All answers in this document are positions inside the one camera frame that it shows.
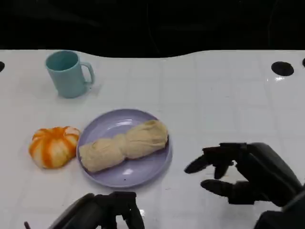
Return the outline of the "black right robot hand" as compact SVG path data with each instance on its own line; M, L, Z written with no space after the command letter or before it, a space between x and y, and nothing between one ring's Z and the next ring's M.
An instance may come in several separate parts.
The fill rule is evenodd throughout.
M220 143L203 148L203 154L191 162L185 173L215 168L214 178L201 182L204 189L228 199L230 204L252 205L270 201L285 206L304 190L288 164L265 143ZM246 179L234 184L221 181L230 166Z

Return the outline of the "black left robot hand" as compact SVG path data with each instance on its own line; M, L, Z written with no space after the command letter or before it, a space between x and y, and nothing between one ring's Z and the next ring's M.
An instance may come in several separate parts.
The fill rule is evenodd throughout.
M145 228L136 204L136 193L114 191L108 195L88 193L71 204L50 229L116 229L122 216L129 229Z

